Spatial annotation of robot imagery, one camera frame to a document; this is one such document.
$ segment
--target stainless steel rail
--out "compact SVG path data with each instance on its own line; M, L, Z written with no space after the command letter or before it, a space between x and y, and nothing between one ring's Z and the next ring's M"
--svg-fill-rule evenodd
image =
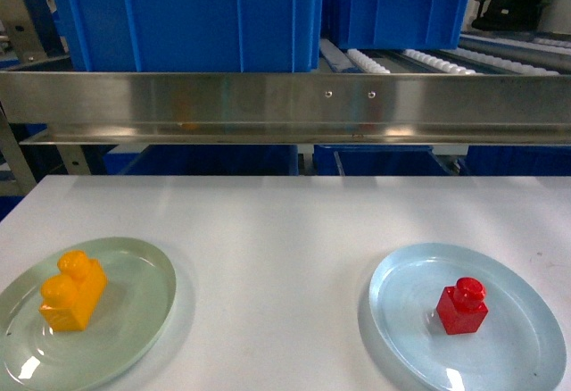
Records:
M30 143L571 144L571 77L0 73Z

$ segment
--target yellow toy block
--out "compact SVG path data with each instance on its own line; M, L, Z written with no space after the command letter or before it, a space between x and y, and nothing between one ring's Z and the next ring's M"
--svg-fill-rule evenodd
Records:
M39 311L53 331L85 330L107 285L105 272L83 251L64 254L57 267L61 273L40 289L44 302Z

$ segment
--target plastic building block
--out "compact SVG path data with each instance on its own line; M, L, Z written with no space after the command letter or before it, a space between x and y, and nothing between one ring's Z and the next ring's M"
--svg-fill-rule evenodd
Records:
M85 330L107 285L105 272L83 251L64 254L57 267L61 273L40 289L44 302L39 311L53 331Z
M476 333L488 313L485 287L474 278L460 278L456 287L445 287L436 311L446 333Z

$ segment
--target plastic bin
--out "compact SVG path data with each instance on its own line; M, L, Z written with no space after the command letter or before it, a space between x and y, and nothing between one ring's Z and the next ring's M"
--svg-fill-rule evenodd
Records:
M314 161L318 175L451 175L430 146L315 146Z
M571 147L471 146L460 175L571 176Z
M125 175L299 175L297 146L150 146Z
M341 49L453 49L468 0L324 0L323 31Z
M321 0L55 0L79 71L310 71Z
M22 196L0 196L0 221L23 199Z

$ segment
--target light blue plate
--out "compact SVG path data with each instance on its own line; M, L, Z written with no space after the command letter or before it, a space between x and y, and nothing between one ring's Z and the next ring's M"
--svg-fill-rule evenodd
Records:
M57 274L64 251L83 250L103 266L108 283L87 329L53 333L37 311L39 288ZM0 390L71 391L120 375L153 345L176 292L169 258L129 237L87 241L53 254L0 294Z
M435 307L444 287L474 277L489 313L474 334L448 336ZM455 245L412 245L377 267L369 303L389 349L436 390L551 390L567 354L557 320L541 297L501 263Z

